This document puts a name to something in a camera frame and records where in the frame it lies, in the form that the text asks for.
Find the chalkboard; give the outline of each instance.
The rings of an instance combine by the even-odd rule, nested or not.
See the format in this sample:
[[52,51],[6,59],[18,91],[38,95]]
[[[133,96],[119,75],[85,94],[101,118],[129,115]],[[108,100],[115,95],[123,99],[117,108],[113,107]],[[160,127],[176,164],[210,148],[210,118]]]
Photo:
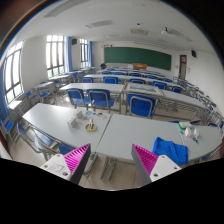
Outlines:
[[172,56],[158,51],[134,47],[105,47],[105,63],[141,63],[171,70]]

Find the ceiling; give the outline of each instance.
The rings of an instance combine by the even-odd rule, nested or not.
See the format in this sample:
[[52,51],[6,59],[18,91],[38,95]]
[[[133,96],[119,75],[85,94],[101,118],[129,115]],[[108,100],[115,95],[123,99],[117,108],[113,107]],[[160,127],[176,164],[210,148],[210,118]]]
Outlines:
[[[108,20],[111,25],[93,28],[87,26]],[[192,41],[188,42],[179,36],[162,35],[165,27],[180,32]],[[132,28],[149,32],[147,35],[133,34]],[[152,43],[176,51],[195,50],[216,55],[207,38],[187,17],[158,0],[59,1],[30,20],[17,34],[16,42],[49,34],[90,41]]]

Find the window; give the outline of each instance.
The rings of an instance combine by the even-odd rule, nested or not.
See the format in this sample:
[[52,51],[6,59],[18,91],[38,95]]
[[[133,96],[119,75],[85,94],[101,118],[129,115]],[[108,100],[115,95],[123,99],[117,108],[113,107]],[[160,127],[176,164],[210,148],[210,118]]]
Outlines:
[[49,78],[65,72],[63,52],[64,37],[48,35],[46,45],[46,63]]
[[23,93],[20,78],[20,59],[23,41],[12,46],[6,55],[4,63],[4,90],[7,104]]
[[88,61],[88,41],[80,39],[81,44],[81,67],[85,68],[89,66]]

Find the speaker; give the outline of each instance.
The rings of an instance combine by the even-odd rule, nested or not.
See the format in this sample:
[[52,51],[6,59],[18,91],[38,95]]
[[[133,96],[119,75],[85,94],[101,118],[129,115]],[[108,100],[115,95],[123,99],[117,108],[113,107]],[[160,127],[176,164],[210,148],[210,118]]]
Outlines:
[[77,39],[72,39],[72,45],[77,44]]
[[196,52],[195,51],[191,51],[192,56],[196,58]]

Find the white wall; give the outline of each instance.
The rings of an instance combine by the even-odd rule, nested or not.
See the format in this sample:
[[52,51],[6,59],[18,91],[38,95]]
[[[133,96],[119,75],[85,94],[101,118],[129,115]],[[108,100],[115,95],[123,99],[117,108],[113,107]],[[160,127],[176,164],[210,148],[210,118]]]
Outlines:
[[[147,70],[150,71],[157,71],[161,74],[165,75],[167,78],[173,79],[173,76],[175,74],[175,63],[176,63],[176,51],[171,49],[162,49],[158,47],[153,47],[150,45],[143,45],[143,44],[136,44],[133,41],[108,41],[108,42],[93,42],[93,66],[97,67],[97,69],[100,69],[100,64],[104,63],[104,44],[110,44],[113,47],[135,47],[135,48],[144,48],[144,49],[150,49],[158,52],[163,52],[166,54],[170,54],[172,56],[171,61],[171,71],[167,71],[164,69],[154,68],[154,67],[148,67]],[[107,63],[107,67],[112,66],[120,66],[120,67],[127,67],[128,64],[121,64],[121,63]]]
[[40,82],[48,80],[45,36],[24,41],[21,57],[21,76],[24,91],[32,90]]
[[[186,71],[185,79],[208,95],[224,115],[224,71],[219,59],[202,51],[196,51],[196,58],[192,57],[191,51],[178,51],[178,66],[180,55],[187,55],[187,68],[190,68],[190,72]],[[178,73],[179,69],[176,69],[175,76],[178,76]]]
[[72,45],[72,67],[73,70],[81,68],[81,45],[79,38],[77,38],[77,44]]

